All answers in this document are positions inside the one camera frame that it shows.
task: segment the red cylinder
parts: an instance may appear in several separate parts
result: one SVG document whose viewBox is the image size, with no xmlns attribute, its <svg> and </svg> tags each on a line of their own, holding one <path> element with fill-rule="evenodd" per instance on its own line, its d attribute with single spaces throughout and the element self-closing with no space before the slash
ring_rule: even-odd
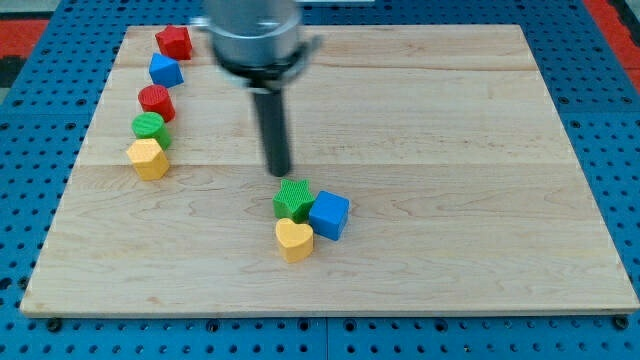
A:
<svg viewBox="0 0 640 360">
<path fill-rule="evenodd" d="M 142 110 L 160 114 L 164 122 L 169 122 L 176 116 L 169 91 L 162 85 L 149 85 L 140 90 L 138 101 L 142 105 Z"/>
</svg>

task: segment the green cylinder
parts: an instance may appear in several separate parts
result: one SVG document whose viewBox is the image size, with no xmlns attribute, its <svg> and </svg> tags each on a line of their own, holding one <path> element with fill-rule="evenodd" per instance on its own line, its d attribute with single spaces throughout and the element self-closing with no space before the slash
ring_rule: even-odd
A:
<svg viewBox="0 0 640 360">
<path fill-rule="evenodd" d="M 164 125 L 162 115 L 154 112 L 145 112 L 133 119 L 131 124 L 133 133 L 138 139 L 156 139 L 162 150 L 167 150 L 171 145 L 171 135 Z"/>
</svg>

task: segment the green block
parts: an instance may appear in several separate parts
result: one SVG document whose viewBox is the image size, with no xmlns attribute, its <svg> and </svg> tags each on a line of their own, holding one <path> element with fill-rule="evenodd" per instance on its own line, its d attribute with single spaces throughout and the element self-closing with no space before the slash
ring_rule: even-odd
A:
<svg viewBox="0 0 640 360">
<path fill-rule="evenodd" d="M 309 180 L 282 179 L 280 191 L 273 197 L 273 211 L 278 219 L 289 218 L 299 224 L 309 219 L 315 197 L 309 191 Z"/>
<path fill-rule="evenodd" d="M 164 125 L 162 115 L 154 112 L 145 112 L 138 115 L 131 123 L 133 133 L 138 139 L 156 139 L 162 150 L 167 150 L 171 145 L 171 135 Z"/>
</svg>

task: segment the yellow heart-shaped block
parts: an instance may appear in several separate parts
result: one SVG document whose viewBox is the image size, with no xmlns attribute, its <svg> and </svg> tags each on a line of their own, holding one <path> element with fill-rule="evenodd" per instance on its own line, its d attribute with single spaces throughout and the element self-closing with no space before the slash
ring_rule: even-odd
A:
<svg viewBox="0 0 640 360">
<path fill-rule="evenodd" d="M 307 224 L 280 219 L 276 223 L 276 239 L 280 255 L 288 263 L 303 260 L 313 252 L 313 229 Z"/>
</svg>

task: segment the wooden board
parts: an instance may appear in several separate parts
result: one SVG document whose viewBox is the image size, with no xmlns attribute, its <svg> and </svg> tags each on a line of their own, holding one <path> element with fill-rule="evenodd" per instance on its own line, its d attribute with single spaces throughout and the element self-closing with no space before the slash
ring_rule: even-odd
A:
<svg viewBox="0 0 640 360">
<path fill-rule="evenodd" d="M 338 242 L 278 255 L 249 96 L 192 32 L 172 168 L 125 150 L 160 28 L 130 28 L 22 310 L 32 317 L 627 313 L 638 299 L 517 26 L 309 27 L 292 179 L 351 199 Z"/>
</svg>

